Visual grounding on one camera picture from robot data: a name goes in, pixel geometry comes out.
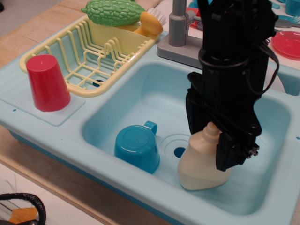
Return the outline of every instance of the white bottle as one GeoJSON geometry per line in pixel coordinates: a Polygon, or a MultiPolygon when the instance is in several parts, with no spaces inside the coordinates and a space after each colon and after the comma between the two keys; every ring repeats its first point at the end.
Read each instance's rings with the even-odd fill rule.
{"type": "Polygon", "coordinates": [[[217,144],[221,131],[209,122],[203,131],[193,134],[178,164],[181,185],[188,190],[212,188],[224,184],[231,168],[225,172],[216,168],[217,144]]]}

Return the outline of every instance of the sink basin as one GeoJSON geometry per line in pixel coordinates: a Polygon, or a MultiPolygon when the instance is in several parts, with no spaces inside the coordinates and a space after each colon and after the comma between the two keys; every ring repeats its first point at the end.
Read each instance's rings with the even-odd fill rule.
{"type": "Polygon", "coordinates": [[[154,45],[103,94],[71,94],[71,103],[57,112],[34,107],[17,58],[0,71],[0,124],[172,223],[290,224],[300,192],[300,99],[296,82],[289,81],[299,83],[299,71],[282,66],[279,75],[287,93],[269,90],[255,104],[263,129],[257,138],[259,155],[234,167],[225,184],[187,191],[179,183],[180,158],[174,152],[186,148],[190,137],[187,75],[201,71],[156,52],[154,45]],[[148,120],[158,125],[160,165],[153,174],[113,155],[117,134],[148,120]]]}

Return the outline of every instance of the black object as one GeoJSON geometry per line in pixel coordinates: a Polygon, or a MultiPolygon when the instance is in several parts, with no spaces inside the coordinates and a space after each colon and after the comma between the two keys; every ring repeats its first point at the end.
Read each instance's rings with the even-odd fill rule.
{"type": "Polygon", "coordinates": [[[278,19],[268,0],[198,0],[203,23],[199,60],[203,74],[188,75],[186,97],[192,134],[212,121],[221,131],[217,169],[225,171],[257,155],[256,137],[262,132],[253,106],[271,86],[279,69],[278,59],[267,47],[278,19]],[[263,90],[269,57],[277,69],[263,90]]]}
{"type": "MultiPolygon", "coordinates": [[[[30,202],[37,208],[39,221],[32,220],[24,223],[20,223],[19,225],[29,225],[30,223],[35,222],[37,225],[45,225],[46,224],[46,211],[43,202],[33,194],[27,193],[11,193],[11,194],[1,194],[0,200],[11,200],[11,199],[22,199],[30,202]]],[[[0,221],[0,225],[10,225],[10,223],[6,221],[0,221]]]]}
{"type": "Polygon", "coordinates": [[[4,6],[2,4],[2,2],[0,2],[0,12],[2,12],[4,10],[4,6]]]}

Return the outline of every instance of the toy bitter melon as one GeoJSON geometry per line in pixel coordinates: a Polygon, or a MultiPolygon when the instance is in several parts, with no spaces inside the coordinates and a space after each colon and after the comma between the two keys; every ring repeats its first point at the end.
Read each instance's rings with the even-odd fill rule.
{"type": "Polygon", "coordinates": [[[96,24],[122,26],[136,23],[143,7],[131,0],[91,0],[81,9],[96,24]]]}

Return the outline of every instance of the drain hole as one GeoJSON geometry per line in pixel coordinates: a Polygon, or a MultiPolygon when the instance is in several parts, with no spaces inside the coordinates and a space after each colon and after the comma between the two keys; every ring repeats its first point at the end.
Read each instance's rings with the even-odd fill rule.
{"type": "Polygon", "coordinates": [[[95,87],[100,87],[100,85],[97,84],[97,83],[95,83],[95,82],[93,82],[93,85],[94,85],[95,87]]]}
{"type": "Polygon", "coordinates": [[[175,148],[174,150],[174,155],[178,158],[181,158],[182,154],[184,153],[186,149],[183,148],[183,147],[178,147],[178,148],[175,148]]]}

